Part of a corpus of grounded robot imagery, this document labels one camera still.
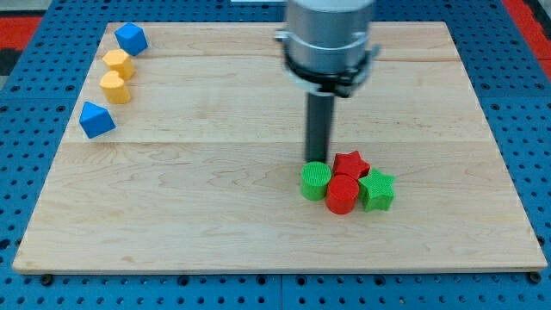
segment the green star block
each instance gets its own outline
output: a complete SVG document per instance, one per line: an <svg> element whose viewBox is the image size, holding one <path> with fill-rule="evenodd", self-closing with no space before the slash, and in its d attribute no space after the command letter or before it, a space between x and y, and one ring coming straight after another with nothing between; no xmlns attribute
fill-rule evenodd
<svg viewBox="0 0 551 310"><path fill-rule="evenodd" d="M307 200L318 201L325 197L331 180L331 169L321 162L310 162L302 168L300 192Z"/></svg>
<svg viewBox="0 0 551 310"><path fill-rule="evenodd" d="M387 211L390 208L394 199L394 179L395 177L382 174L372 167L367 176L358 180L360 184L358 198L365 212L375 209Z"/></svg>

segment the blue cube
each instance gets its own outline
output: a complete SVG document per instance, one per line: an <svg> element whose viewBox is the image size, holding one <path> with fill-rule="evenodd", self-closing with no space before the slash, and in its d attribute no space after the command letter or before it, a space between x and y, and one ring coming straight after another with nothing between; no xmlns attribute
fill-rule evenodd
<svg viewBox="0 0 551 310"><path fill-rule="evenodd" d="M119 46L132 56L138 55L147 48L144 29L131 22L115 30L115 37Z"/></svg>
<svg viewBox="0 0 551 310"><path fill-rule="evenodd" d="M89 139L115 128L115 123L106 108L85 102L78 120Z"/></svg>

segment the yellow block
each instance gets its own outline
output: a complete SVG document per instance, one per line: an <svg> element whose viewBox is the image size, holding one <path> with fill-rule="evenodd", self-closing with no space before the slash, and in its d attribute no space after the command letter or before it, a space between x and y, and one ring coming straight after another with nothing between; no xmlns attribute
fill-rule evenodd
<svg viewBox="0 0 551 310"><path fill-rule="evenodd" d="M117 71L109 71L100 80L103 94L110 103L127 103L130 101L130 92L124 80Z"/></svg>
<svg viewBox="0 0 551 310"><path fill-rule="evenodd" d="M103 56L103 62L110 70L118 71L124 80L128 80L135 73L130 55L124 50L109 51Z"/></svg>

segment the wooden board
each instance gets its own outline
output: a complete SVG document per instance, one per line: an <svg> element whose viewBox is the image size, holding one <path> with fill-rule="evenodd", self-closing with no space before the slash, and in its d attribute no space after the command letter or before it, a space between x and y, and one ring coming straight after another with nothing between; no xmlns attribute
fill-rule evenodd
<svg viewBox="0 0 551 310"><path fill-rule="evenodd" d="M14 262L21 273L425 273L547 265L443 23L374 23L372 77L331 154L397 176L388 212L300 196L305 95L281 24L142 24L131 103L105 103L109 24ZM117 128L93 140L83 101Z"/></svg>

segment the toy block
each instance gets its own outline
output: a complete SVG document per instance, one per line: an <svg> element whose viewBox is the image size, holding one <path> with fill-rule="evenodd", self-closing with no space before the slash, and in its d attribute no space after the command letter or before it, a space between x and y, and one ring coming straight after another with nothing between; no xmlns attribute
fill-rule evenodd
<svg viewBox="0 0 551 310"><path fill-rule="evenodd" d="M353 151L350 154L337 154L333 163L333 174L335 176L347 175L358 180L360 177L367 176L370 167L362 159L359 151Z"/></svg>
<svg viewBox="0 0 551 310"><path fill-rule="evenodd" d="M111 71L119 72L119 77L123 80L130 79L135 73L130 55L122 49L109 51L102 59Z"/></svg>
<svg viewBox="0 0 551 310"><path fill-rule="evenodd" d="M84 103L78 122L89 139L95 138L116 127L109 112L92 102Z"/></svg>
<svg viewBox="0 0 551 310"><path fill-rule="evenodd" d="M105 98L110 103L127 103L130 101L130 92L124 84L124 80L119 77L119 72L109 71L100 80L100 87L103 90Z"/></svg>
<svg viewBox="0 0 551 310"><path fill-rule="evenodd" d="M132 56L136 56L147 48L144 29L131 22L115 30L119 46Z"/></svg>
<svg viewBox="0 0 551 310"><path fill-rule="evenodd" d="M311 201L322 200L327 192L327 184L331 180L329 166L321 162L310 162L304 165L300 175L302 196Z"/></svg>
<svg viewBox="0 0 551 310"><path fill-rule="evenodd" d="M360 189L358 181L347 175L334 176L327 186L325 205L334 214L347 214L354 209Z"/></svg>
<svg viewBox="0 0 551 310"><path fill-rule="evenodd" d="M393 183L395 177L380 173L371 168L367 176L362 177L360 184L360 201L365 212L380 209L387 211L394 199Z"/></svg>

